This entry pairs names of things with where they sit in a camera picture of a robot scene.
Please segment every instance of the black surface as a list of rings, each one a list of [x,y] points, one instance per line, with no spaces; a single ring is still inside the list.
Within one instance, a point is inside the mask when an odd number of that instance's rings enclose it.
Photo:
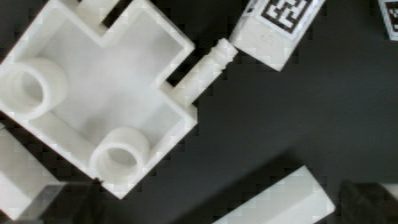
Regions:
[[[247,1],[155,4],[197,44],[178,80],[231,34]],[[4,52],[41,5],[0,1]],[[212,223],[237,198],[245,200],[247,186],[233,186],[286,154],[311,168],[336,203],[343,179],[398,182],[398,43],[388,40],[377,0],[327,0],[281,73],[240,53],[199,98],[199,126],[183,143],[125,200],[103,192],[114,223]],[[80,172],[68,170],[61,177],[75,179]],[[256,178],[274,176],[261,172]],[[263,183],[256,178],[249,194]],[[336,220],[340,213],[325,223]]]
[[[341,184],[341,224],[396,224],[398,201],[379,183]]]
[[[110,224],[98,184],[70,183],[41,215],[46,224]]]

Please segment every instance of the white plastic part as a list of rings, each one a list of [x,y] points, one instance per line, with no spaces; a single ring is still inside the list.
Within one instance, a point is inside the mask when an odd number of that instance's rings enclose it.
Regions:
[[[213,83],[237,53],[238,50],[228,40],[222,39],[174,88],[174,95],[185,106],[194,103],[203,91]]]
[[[384,189],[398,200],[398,184],[382,184]]]
[[[238,49],[283,70],[325,0],[251,0],[231,35]]]
[[[398,41],[398,1],[379,0],[389,39]]]
[[[13,220],[48,185],[61,183],[0,124],[0,210]]]
[[[30,83],[38,82],[41,93],[34,93],[38,86],[25,88],[29,80]],[[68,81],[62,69],[48,59],[32,58],[7,67],[0,83],[4,110],[13,111],[25,119],[38,118],[66,98]]]
[[[237,50],[222,40],[174,88],[194,44],[148,0],[107,28],[118,2],[48,1],[0,66],[0,110],[123,198],[197,124],[192,101]]]
[[[302,167],[215,224],[311,224],[334,209],[322,186]]]

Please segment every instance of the black and white marker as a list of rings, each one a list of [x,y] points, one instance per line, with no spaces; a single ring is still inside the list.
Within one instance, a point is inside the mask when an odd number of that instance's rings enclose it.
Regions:
[[[283,70],[325,0],[253,0],[231,42],[242,51]]]
[[[398,1],[396,0],[379,0],[382,8],[382,17],[389,32],[389,39],[398,40]]]

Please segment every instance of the cylindrical boss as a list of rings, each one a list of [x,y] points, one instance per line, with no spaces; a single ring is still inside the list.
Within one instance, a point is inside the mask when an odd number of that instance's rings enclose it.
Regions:
[[[6,112],[23,119],[52,111],[68,95],[68,78],[54,61],[30,58],[9,65],[0,74],[0,95]]]
[[[148,161],[149,142],[144,134],[132,128],[116,129],[94,150],[91,170],[100,180],[125,183],[142,172]]]

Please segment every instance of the black table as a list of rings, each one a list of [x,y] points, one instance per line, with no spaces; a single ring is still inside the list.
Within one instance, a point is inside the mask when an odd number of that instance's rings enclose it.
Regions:
[[[176,82],[231,34],[247,0],[155,4],[197,44]],[[2,57],[43,5],[0,1]],[[327,1],[283,72],[240,52],[197,104],[199,126],[141,186],[121,201],[102,192],[114,223],[210,224],[301,164],[336,203],[343,179],[398,183],[398,43],[377,0]],[[6,124],[57,177],[87,180]]]

